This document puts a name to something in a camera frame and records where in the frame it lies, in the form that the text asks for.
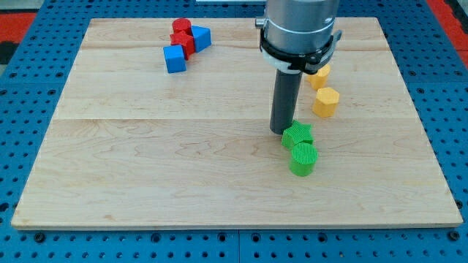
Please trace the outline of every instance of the green star-shaped block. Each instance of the green star-shaped block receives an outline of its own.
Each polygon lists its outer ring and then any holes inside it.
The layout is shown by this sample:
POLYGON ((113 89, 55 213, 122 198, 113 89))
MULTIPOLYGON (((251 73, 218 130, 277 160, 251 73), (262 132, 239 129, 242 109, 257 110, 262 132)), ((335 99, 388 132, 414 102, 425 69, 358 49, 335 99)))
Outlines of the green star-shaped block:
POLYGON ((318 158, 319 153, 313 145, 301 142, 291 151, 290 170, 297 176, 310 175, 318 158))
POLYGON ((281 144, 288 150, 292 150, 294 145, 301 142, 312 144, 314 138, 311 135, 311 129, 311 124, 302 124, 298 121, 293 121, 292 126, 283 131, 281 144))

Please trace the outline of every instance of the red surface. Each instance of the red surface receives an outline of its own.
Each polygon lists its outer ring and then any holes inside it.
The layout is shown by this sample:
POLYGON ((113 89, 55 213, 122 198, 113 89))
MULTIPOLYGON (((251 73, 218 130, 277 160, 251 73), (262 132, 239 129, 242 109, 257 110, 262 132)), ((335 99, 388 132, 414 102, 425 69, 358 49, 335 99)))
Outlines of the red surface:
POLYGON ((35 13, 0 15, 0 42, 11 41, 19 44, 35 17, 35 13))
POLYGON ((192 23, 186 18, 179 18, 173 22, 174 33, 184 31, 188 35, 192 35, 192 23))
POLYGON ((468 35, 463 32, 460 21, 453 16, 452 8, 443 0, 427 0, 427 3, 465 66, 468 66, 468 35))
POLYGON ((190 55, 195 53, 195 41, 185 31, 180 31, 170 35, 170 45, 182 45, 185 60, 189 60, 190 55))

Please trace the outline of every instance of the blue cube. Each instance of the blue cube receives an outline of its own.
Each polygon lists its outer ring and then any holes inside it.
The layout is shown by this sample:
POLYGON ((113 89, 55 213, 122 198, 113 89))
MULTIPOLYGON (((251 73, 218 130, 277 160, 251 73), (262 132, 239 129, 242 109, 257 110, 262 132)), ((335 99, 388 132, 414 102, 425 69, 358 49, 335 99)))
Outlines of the blue cube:
POLYGON ((184 50, 182 45, 174 45, 163 47, 164 59, 166 60, 167 72, 184 72, 186 71, 184 50))
POLYGON ((192 36, 195 39, 196 53, 199 53, 201 50, 211 45, 211 31, 209 28, 192 26, 192 36))

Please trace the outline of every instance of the blue perforated surface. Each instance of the blue perforated surface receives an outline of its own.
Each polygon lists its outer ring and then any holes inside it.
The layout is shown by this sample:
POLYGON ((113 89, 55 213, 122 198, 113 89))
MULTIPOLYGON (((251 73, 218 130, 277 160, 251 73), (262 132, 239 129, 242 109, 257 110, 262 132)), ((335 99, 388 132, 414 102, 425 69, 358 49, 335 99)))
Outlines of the blue perforated surface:
MULTIPOLYGON (((263 8, 192 0, 46 1, 0 79, 0 262, 466 262, 466 224, 374 231, 45 232, 41 243, 36 232, 10 226, 91 18, 254 17, 263 8)), ((342 0, 339 15, 380 19, 466 218, 468 72, 427 4, 342 0)))

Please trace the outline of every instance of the toy block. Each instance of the toy block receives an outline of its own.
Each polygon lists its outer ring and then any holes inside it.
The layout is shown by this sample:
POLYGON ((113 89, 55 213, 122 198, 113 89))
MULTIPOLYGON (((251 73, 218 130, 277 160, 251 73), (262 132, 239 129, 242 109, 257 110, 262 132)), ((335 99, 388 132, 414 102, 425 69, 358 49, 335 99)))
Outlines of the toy block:
POLYGON ((313 145, 301 142, 291 151, 290 171, 301 177, 310 175, 318 158, 319 153, 313 145))
POLYGON ((173 45, 162 48, 168 73, 186 71, 184 50, 181 45, 173 45))
POLYGON ((173 31, 178 33, 184 31, 188 35, 192 35, 192 23, 186 18, 175 19, 173 22, 173 31))
POLYGON ((292 150, 295 145, 305 142, 312 144, 314 138, 311 135, 311 124, 302 124, 298 121, 293 121, 292 126, 283 131, 281 144, 288 150, 292 150))
POLYGON ((311 87, 314 90, 318 91, 319 89, 325 87, 330 71, 330 65, 326 64, 322 67, 322 69, 319 69, 319 71, 315 75, 307 75, 306 79, 310 82, 311 87))
POLYGON ((190 55, 195 53, 195 42, 192 36, 180 31, 170 35, 170 45, 182 45, 185 60, 189 60, 190 55))
POLYGON ((321 88, 315 96, 312 111, 319 117, 331 117, 335 114, 339 102, 339 93, 332 88, 321 88))
POLYGON ((195 52, 197 53, 211 45, 211 31, 209 28, 192 26, 192 36, 195 39, 195 52))

